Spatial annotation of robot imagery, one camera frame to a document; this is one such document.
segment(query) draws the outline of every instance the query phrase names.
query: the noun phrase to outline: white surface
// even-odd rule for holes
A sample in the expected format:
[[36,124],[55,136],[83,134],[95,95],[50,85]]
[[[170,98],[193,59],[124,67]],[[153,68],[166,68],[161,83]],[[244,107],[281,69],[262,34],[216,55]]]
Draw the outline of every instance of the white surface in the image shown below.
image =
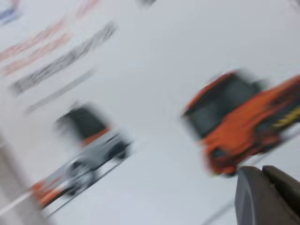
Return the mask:
[[[35,3],[35,9],[42,7],[40,1]],[[53,121],[74,100],[92,101],[142,144],[135,155],[52,220],[58,225],[201,224],[233,199],[236,178],[208,175],[201,148],[181,123],[180,114],[210,77],[220,72],[247,68],[274,85],[298,73],[300,15],[285,0],[157,0],[147,11],[139,11],[133,0],[103,0],[103,4],[107,10],[100,9],[99,18],[93,17],[93,28],[82,23],[84,31],[92,33],[105,24],[101,19],[116,21],[119,30],[100,50],[17,99],[5,89],[14,78],[3,78],[2,131],[33,183],[65,160],[56,157],[61,149],[52,138]],[[52,6],[47,7],[51,14]],[[62,6],[55,16],[63,12]],[[16,37],[14,29],[31,21],[36,27],[27,30],[40,30],[54,21],[45,13],[35,12],[0,33],[22,39],[24,34]],[[77,41],[88,37],[79,33]],[[31,65],[24,74],[52,61],[55,54],[59,55],[56,52]],[[43,110],[22,115],[33,96],[58,89],[71,75],[78,76],[94,64],[99,73],[89,82]],[[285,147],[266,160],[299,177],[297,144],[288,151],[291,161],[286,159]]]

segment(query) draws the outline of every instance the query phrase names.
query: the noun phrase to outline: orange bus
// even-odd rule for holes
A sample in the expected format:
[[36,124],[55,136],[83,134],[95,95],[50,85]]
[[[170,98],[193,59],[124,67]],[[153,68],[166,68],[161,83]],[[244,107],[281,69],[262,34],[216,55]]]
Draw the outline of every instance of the orange bus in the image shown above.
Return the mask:
[[300,121],[300,75],[263,90],[240,71],[227,73],[196,95],[183,118],[204,144],[209,168],[232,176],[241,161],[278,146],[282,132]]

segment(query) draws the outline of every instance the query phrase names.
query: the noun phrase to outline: model vehicle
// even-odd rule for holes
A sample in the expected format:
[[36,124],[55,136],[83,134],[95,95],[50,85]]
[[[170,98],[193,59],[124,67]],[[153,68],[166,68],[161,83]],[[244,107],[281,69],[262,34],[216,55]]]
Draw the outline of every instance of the model vehicle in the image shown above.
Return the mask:
[[183,117],[205,146],[215,173],[234,175],[237,165],[284,141],[282,132],[300,120],[300,75],[263,90],[239,71],[206,86]]
[[113,158],[124,160],[128,156],[129,144],[87,106],[71,110],[57,123],[79,142],[82,153],[32,187],[44,207],[62,195],[78,195],[97,181],[98,168]]

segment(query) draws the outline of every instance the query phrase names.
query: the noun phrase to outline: orange stripe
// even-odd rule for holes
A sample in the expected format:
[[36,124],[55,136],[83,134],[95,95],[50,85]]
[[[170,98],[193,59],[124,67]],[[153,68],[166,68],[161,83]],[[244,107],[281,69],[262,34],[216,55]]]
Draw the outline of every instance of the orange stripe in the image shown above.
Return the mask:
[[100,131],[99,133],[89,137],[89,138],[86,138],[84,141],[83,141],[83,146],[87,146],[88,144],[92,143],[94,140],[98,139],[99,137],[101,137],[102,135],[106,134],[110,129],[104,129],[102,131]]

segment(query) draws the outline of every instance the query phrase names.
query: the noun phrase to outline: white wall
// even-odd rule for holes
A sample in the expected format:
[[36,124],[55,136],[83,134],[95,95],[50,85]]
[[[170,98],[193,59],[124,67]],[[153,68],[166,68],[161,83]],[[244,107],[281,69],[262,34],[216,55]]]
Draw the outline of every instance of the white wall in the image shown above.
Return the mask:
[[[103,6],[99,18],[83,22],[84,31],[97,30],[98,21],[111,18],[119,30],[60,74],[69,77],[97,65],[98,75],[27,117],[22,110],[31,98],[16,100],[0,90],[5,106],[0,126],[31,182],[61,163],[49,153],[60,148],[50,139],[51,125],[74,100],[99,105],[135,139],[137,153],[57,212],[52,220],[58,225],[201,224],[234,198],[236,178],[208,175],[201,149],[180,121],[182,109],[211,76],[233,68],[247,68],[271,84],[298,73],[300,14],[287,0],[157,0],[148,10],[133,0],[103,0]],[[75,30],[77,40],[86,38]],[[66,82],[60,77],[49,79],[53,86],[46,90]],[[43,90],[29,95],[43,95]],[[28,126],[36,133],[26,132]],[[263,163],[289,164],[299,175],[297,161],[278,154],[286,147]],[[295,145],[289,151],[296,159]]]

